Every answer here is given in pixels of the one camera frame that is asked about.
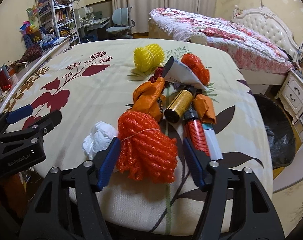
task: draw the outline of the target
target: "orange foam net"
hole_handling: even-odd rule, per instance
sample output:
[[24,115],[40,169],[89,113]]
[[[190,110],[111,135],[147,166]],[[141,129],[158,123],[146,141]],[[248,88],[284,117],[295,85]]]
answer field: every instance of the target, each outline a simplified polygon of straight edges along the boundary
[[118,119],[121,153],[116,167],[128,178],[151,178],[153,183],[171,183],[177,166],[176,139],[164,135],[149,114],[125,112]]
[[181,62],[192,70],[203,85],[208,85],[210,80],[209,70],[204,67],[199,57],[192,53],[187,53],[182,57]]

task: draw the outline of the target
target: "yellow foam net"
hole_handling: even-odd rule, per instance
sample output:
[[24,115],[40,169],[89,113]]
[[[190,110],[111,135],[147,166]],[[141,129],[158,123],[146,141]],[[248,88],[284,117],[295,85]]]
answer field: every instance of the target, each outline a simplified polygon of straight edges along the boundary
[[146,72],[164,61],[165,53],[158,44],[149,44],[134,50],[134,63],[141,72]]

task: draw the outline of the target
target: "bed frame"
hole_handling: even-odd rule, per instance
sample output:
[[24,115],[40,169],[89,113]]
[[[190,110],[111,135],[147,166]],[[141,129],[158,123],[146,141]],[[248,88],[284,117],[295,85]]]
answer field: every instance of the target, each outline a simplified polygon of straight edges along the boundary
[[[241,11],[238,5],[236,5],[231,21],[266,37],[272,43],[286,50],[287,53],[293,57],[294,61],[298,61],[300,46],[293,40],[293,32],[268,7],[263,6]],[[149,24],[149,36],[151,38],[172,39],[152,21],[150,21]],[[192,43],[207,45],[207,37],[201,32],[194,33],[190,41]],[[282,85],[287,76],[245,69],[241,69],[240,71],[249,85],[265,85],[264,89],[267,89],[268,85]]]

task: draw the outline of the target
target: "red leaf pattern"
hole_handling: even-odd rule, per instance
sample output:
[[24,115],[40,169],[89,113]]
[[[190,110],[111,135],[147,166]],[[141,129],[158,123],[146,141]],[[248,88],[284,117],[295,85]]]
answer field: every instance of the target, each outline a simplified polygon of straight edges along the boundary
[[35,109],[39,106],[46,104],[50,100],[51,97],[52,97],[52,94],[50,92],[43,93],[41,96],[36,98],[34,100],[34,102],[31,103],[32,108]]
[[85,71],[82,73],[83,77],[89,77],[91,75],[95,75],[105,68],[107,68],[110,65],[91,65],[88,68],[85,69]]
[[[35,116],[30,116],[29,118],[26,119],[23,129],[26,129],[28,126],[30,126],[31,124],[33,124],[34,122],[36,122],[37,120],[42,118],[41,116],[38,116],[38,117],[36,117],[36,116],[44,106],[46,106],[47,108],[50,108],[50,112],[53,112],[55,110],[61,110],[61,108],[67,104],[68,98],[70,95],[70,91],[67,89],[60,91],[60,89],[64,85],[66,85],[69,81],[71,81],[75,78],[78,78],[80,76],[83,76],[83,77],[92,76],[94,74],[101,72],[108,66],[110,66],[110,64],[95,65],[96,62],[93,62],[95,59],[100,58],[99,59],[100,62],[107,62],[107,61],[112,60],[113,57],[107,56],[106,52],[104,52],[104,51],[100,51],[100,52],[97,52],[97,53],[93,54],[92,56],[90,56],[90,58],[92,60],[85,61],[84,63],[79,61],[79,62],[76,62],[76,63],[73,63],[73,64],[67,66],[65,69],[71,70],[72,72],[68,72],[62,77],[62,78],[65,78],[65,82],[63,85],[61,85],[61,81],[57,77],[55,80],[47,83],[40,89],[40,90],[42,90],[45,88],[47,91],[48,90],[56,90],[56,91],[54,93],[45,92],[31,103],[33,109],[36,109],[39,106],[42,106],[42,107],[38,110],[38,112],[35,114]],[[85,66],[89,65],[91,62],[93,62],[93,65],[90,65],[83,71]]]
[[64,89],[53,95],[47,103],[47,108],[50,107],[50,112],[60,110],[65,106],[67,104],[69,94],[69,90]]
[[58,89],[59,88],[59,84],[60,84],[60,80],[58,78],[56,78],[54,81],[47,83],[45,86],[43,86],[41,88],[41,90],[43,88],[46,88],[46,90],[53,90],[53,89]]
[[28,126],[30,126],[31,124],[35,123],[36,121],[38,121],[41,118],[42,118],[41,116],[38,116],[38,117],[30,116],[30,117],[28,117],[26,119],[24,125],[23,125],[22,130],[27,129]]

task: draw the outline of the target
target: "gray chair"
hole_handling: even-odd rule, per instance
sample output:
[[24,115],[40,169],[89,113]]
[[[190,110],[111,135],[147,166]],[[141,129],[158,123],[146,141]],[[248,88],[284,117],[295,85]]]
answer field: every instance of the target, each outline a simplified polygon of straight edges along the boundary
[[116,34],[117,36],[112,39],[132,39],[133,36],[128,35],[131,28],[135,27],[135,22],[131,20],[132,25],[128,26],[129,22],[129,8],[118,8],[114,10],[112,20],[117,26],[106,29],[107,33]]

